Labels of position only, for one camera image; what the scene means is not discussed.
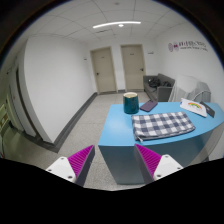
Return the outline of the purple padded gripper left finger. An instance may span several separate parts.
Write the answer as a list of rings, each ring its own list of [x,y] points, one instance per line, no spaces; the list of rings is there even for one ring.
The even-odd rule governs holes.
[[[58,158],[47,171],[83,187],[94,156],[95,147],[90,145],[69,157]]]

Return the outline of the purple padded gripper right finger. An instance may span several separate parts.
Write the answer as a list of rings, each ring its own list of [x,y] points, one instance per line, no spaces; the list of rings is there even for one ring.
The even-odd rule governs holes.
[[[145,184],[152,183],[182,169],[170,155],[159,155],[142,145],[134,145],[134,154]]]

